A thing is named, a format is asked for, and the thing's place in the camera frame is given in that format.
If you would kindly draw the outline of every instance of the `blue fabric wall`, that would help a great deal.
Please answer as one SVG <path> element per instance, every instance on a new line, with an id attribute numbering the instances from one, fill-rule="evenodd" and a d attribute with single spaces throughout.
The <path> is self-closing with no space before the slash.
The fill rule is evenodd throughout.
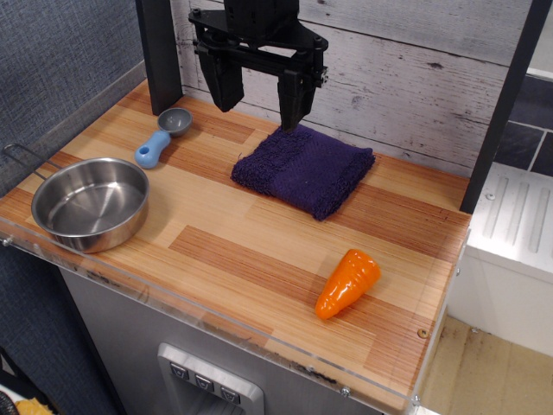
<path id="1" fill-rule="evenodd" d="M 51 156 L 144 79 L 117 84 L 142 60 L 133 0 L 0 1 L 0 144 Z M 1 156 L 0 196 L 27 174 Z"/>
<path id="2" fill-rule="evenodd" d="M 50 157 L 144 79 L 133 0 L 0 0 L 1 148 Z M 0 155 L 0 196 L 28 175 Z M 0 346 L 62 413 L 116 413 L 59 288 L 0 246 Z"/>

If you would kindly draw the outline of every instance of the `orange carrot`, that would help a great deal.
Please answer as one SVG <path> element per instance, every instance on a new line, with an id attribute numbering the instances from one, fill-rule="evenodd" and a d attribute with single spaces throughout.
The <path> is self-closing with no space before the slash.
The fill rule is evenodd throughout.
<path id="1" fill-rule="evenodd" d="M 366 253 L 350 249 L 323 289 L 315 313 L 323 320 L 357 301 L 380 278 L 380 267 Z"/>

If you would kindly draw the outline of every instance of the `wooden wall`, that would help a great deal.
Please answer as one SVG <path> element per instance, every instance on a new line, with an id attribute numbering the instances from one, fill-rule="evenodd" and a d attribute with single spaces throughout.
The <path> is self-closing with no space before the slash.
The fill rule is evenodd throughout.
<path id="1" fill-rule="evenodd" d="M 302 121 L 389 156 L 470 176 L 531 0 L 301 0 L 300 20 L 327 38 L 329 80 Z M 193 7 L 171 0 L 186 94 L 211 100 L 194 55 Z M 244 70 L 236 109 L 275 121 L 277 79 Z"/>

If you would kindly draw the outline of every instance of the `button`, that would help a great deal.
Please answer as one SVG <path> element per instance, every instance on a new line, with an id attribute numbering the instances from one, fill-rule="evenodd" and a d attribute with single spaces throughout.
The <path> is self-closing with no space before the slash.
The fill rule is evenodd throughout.
<path id="1" fill-rule="evenodd" d="M 185 369 L 184 367 L 177 366 L 173 362 L 171 362 L 170 366 L 171 366 L 171 373 L 173 375 L 175 375 L 177 378 L 188 380 L 187 369 Z"/>
<path id="2" fill-rule="evenodd" d="M 228 400 L 229 402 L 233 403 L 234 405 L 240 405 L 240 395 L 237 392 L 231 391 L 230 389 L 227 389 L 226 387 L 221 387 L 221 396 Z"/>
<path id="3" fill-rule="evenodd" d="M 213 382 L 196 374 L 196 385 L 201 387 L 204 391 L 213 392 Z"/>

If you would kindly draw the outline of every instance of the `yellow object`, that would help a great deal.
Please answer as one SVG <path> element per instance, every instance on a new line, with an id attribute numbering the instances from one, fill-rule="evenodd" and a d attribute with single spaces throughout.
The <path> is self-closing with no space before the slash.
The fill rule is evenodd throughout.
<path id="1" fill-rule="evenodd" d="M 323 320 L 357 301 L 380 279 L 380 267 L 366 253 L 350 249 L 323 289 L 315 313 Z"/>
<path id="2" fill-rule="evenodd" d="M 42 405 L 36 398 L 19 400 L 16 402 L 19 415 L 53 415 L 47 406 Z"/>

